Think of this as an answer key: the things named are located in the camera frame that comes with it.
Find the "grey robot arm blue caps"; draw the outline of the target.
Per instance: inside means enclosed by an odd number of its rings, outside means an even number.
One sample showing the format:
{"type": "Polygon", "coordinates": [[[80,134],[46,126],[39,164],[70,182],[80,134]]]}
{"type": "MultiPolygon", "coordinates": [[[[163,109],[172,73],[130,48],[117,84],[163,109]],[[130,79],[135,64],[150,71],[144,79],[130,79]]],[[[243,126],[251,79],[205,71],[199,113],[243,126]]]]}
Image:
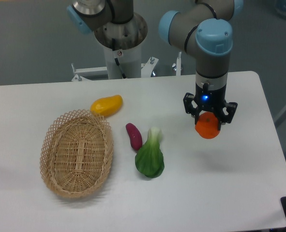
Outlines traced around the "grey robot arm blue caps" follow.
{"type": "MultiPolygon", "coordinates": [[[[160,38],[196,60],[195,93],[183,104],[195,122],[201,112],[213,113],[217,126],[230,123],[237,103],[225,100],[227,73],[233,46],[229,23],[243,8],[241,0],[197,0],[186,13],[166,12],[160,19],[160,38]]],[[[111,79],[141,77],[141,45],[148,34],[145,19],[134,12],[131,0],[75,0],[66,9],[83,34],[93,33],[108,51],[111,79]]]]}

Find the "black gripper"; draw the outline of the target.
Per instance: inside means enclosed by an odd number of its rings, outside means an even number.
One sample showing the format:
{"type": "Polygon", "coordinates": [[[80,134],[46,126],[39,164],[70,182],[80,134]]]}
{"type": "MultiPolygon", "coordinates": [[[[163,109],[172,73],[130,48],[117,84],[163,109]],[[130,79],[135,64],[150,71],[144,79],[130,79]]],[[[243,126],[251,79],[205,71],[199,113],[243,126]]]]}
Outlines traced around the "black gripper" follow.
{"type": "Polygon", "coordinates": [[[202,87],[196,84],[195,95],[187,92],[183,97],[184,109],[195,121],[199,120],[201,111],[216,112],[218,119],[218,130],[221,126],[232,122],[238,104],[236,102],[226,102],[226,85],[217,90],[204,91],[202,87]]]}

